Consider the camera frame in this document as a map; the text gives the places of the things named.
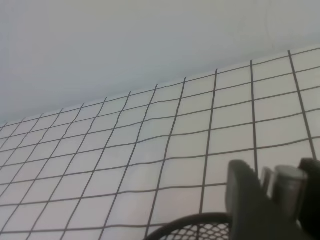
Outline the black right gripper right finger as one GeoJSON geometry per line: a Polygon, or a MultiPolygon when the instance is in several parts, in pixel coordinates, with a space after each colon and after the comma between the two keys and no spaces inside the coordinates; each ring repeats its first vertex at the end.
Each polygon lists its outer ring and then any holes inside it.
{"type": "Polygon", "coordinates": [[[302,171],[297,198],[296,240],[318,240],[320,238],[320,162],[302,158],[298,169],[302,171]]]}

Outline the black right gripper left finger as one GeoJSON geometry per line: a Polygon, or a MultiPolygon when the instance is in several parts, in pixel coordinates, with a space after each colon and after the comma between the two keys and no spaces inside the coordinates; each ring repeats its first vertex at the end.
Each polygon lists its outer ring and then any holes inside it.
{"type": "Polygon", "coordinates": [[[231,216],[231,240],[296,240],[298,228],[264,193],[243,160],[228,165],[225,204],[231,216]]]}

